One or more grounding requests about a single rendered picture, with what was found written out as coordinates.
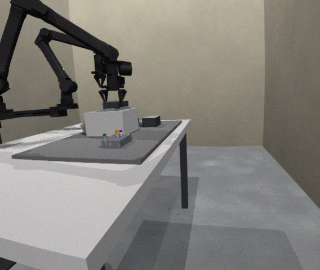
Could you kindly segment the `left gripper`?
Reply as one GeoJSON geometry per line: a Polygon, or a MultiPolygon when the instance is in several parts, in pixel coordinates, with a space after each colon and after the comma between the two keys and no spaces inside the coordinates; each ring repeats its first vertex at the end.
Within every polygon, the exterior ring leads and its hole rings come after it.
{"type": "MultiPolygon", "coordinates": [[[[96,63],[100,63],[100,62],[96,62],[96,63]]],[[[105,71],[97,71],[96,63],[95,63],[95,71],[92,71],[91,74],[95,74],[94,78],[97,81],[99,87],[101,88],[101,86],[103,86],[105,78],[106,78],[106,72],[105,71]],[[101,79],[101,84],[100,84],[99,79],[101,79]]]]}

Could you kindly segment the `grey flat rectangular mat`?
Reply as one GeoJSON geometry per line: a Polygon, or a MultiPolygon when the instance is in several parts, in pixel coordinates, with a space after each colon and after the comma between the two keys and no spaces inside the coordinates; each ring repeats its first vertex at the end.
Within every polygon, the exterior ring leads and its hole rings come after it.
{"type": "Polygon", "coordinates": [[[182,123],[182,120],[161,121],[157,127],[143,127],[130,133],[132,141],[121,148],[101,148],[104,137],[75,134],[30,150],[11,155],[12,159],[70,161],[83,163],[139,164],[182,123]]]}

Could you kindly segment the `grey tube rack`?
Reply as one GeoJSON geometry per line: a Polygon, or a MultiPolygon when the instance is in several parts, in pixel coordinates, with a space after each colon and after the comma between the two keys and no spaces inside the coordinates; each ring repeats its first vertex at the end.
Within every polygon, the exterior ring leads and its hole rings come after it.
{"type": "Polygon", "coordinates": [[[121,148],[130,141],[132,141],[131,134],[122,134],[122,136],[119,135],[119,138],[116,138],[116,134],[113,134],[106,140],[100,140],[100,146],[101,148],[121,148]]]}

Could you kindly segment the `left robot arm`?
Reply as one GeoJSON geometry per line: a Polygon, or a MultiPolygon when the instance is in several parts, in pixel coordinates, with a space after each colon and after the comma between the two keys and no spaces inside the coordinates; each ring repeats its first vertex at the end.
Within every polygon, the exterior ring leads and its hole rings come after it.
{"type": "Polygon", "coordinates": [[[88,50],[93,51],[95,53],[94,55],[94,63],[96,63],[97,71],[105,71],[106,72],[106,65],[107,59],[100,56],[98,53],[96,53],[91,48],[88,48],[81,42],[77,41],[76,39],[72,38],[71,36],[60,33],[54,30],[48,30],[46,28],[42,28],[39,31],[39,34],[35,40],[35,45],[37,45],[41,51],[43,52],[45,58],[47,59],[48,63],[52,67],[53,71],[55,72],[57,78],[60,90],[61,90],[61,104],[56,104],[58,106],[78,106],[77,103],[74,103],[72,94],[67,93],[73,93],[77,90],[78,85],[76,82],[72,81],[71,78],[66,74],[62,66],[60,65],[58,59],[56,58],[55,54],[53,53],[52,49],[49,46],[49,42],[51,40],[59,41],[67,44],[71,44],[74,46],[78,46],[81,48],[85,48],[88,50]]]}

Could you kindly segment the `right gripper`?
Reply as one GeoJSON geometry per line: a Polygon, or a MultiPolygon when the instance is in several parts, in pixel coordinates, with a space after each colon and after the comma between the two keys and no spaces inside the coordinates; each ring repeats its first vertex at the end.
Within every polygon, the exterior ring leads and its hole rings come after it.
{"type": "Polygon", "coordinates": [[[106,102],[108,99],[108,91],[118,91],[119,103],[120,105],[122,105],[123,99],[127,91],[125,91],[125,89],[120,89],[120,88],[124,88],[124,86],[118,85],[118,74],[116,75],[111,74],[111,76],[106,75],[106,79],[107,79],[107,85],[101,85],[101,88],[106,88],[106,90],[99,91],[101,98],[103,99],[104,102],[106,102]],[[121,101],[121,98],[122,98],[122,101],[121,101]]]}

